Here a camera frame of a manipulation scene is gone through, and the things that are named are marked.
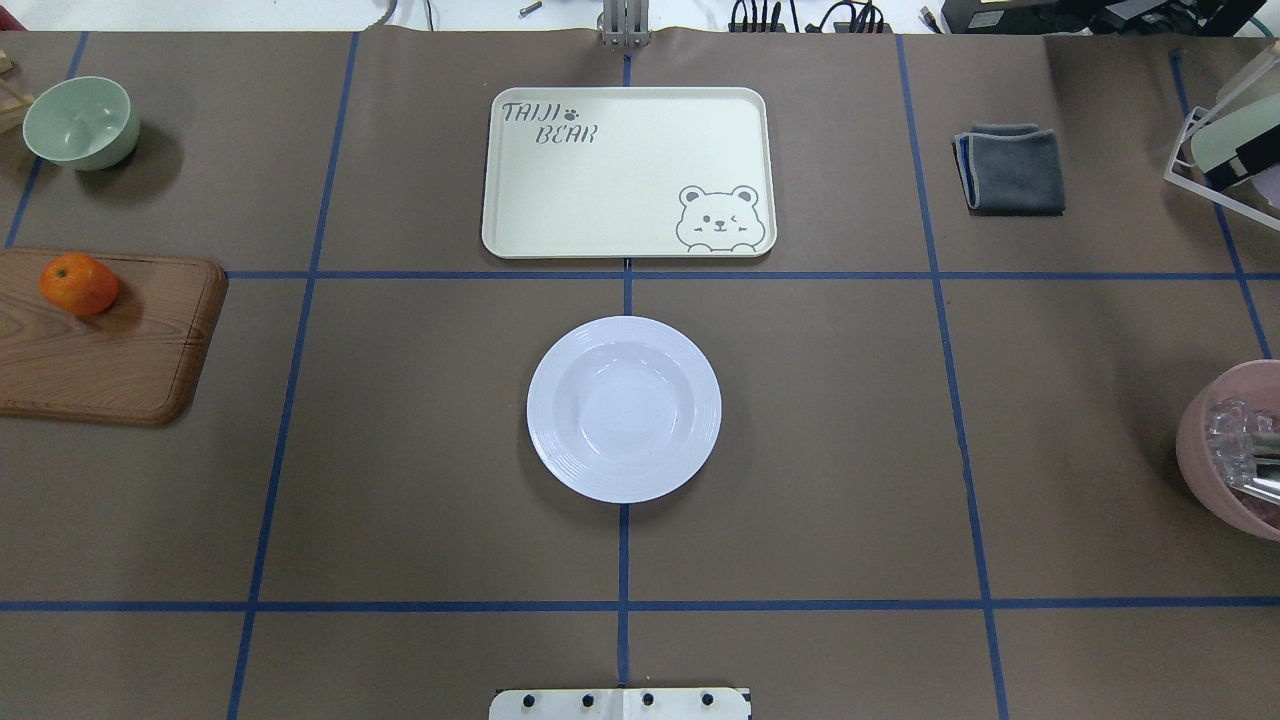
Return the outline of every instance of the gray cloth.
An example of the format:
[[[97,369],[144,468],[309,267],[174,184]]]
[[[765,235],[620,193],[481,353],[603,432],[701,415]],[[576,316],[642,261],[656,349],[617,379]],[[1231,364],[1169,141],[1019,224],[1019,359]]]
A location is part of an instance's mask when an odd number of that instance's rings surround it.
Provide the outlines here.
[[[974,123],[955,138],[969,210],[983,215],[1060,215],[1066,209],[1057,136],[1034,124]]]

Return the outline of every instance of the light green ceramic bowl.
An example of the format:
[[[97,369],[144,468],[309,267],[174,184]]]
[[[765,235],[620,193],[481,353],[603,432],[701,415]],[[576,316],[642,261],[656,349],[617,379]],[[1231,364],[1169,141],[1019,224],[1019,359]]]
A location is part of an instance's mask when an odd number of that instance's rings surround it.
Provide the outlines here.
[[[73,170],[109,168],[138,142],[129,94],[105,77],[78,77],[46,90],[27,110],[22,138],[45,160]]]

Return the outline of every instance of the bear ear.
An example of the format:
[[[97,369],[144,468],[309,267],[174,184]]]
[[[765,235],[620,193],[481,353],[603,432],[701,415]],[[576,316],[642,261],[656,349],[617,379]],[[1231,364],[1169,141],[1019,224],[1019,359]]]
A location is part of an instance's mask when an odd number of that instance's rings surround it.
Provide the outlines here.
[[[701,197],[704,195],[707,195],[705,190],[698,187],[696,184],[691,184],[691,186],[686,187],[685,190],[680,191],[680,204],[681,205],[689,205],[690,202],[692,202],[694,200],[698,200],[699,197]]]
[[[748,184],[740,184],[735,187],[731,195],[740,197],[750,202],[751,205],[755,205],[755,201],[760,199],[760,196],[756,195],[755,188]]]

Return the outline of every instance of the bear face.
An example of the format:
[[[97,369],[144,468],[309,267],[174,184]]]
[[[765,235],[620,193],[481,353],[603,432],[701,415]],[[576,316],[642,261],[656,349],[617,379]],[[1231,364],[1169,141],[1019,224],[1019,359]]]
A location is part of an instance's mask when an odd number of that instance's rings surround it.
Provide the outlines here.
[[[707,192],[691,184],[680,191],[685,210],[676,223],[676,237],[689,252],[750,252],[764,240],[764,223],[755,213],[759,200],[745,184],[730,192]]]

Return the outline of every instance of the round plate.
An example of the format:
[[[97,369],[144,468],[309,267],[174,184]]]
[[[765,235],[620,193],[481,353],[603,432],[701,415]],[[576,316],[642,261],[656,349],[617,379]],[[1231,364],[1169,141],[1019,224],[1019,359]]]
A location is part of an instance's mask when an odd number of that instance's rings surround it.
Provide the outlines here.
[[[719,383],[680,332],[603,318],[547,351],[527,414],[534,448],[562,483],[605,502],[643,502],[707,461],[719,434]]]

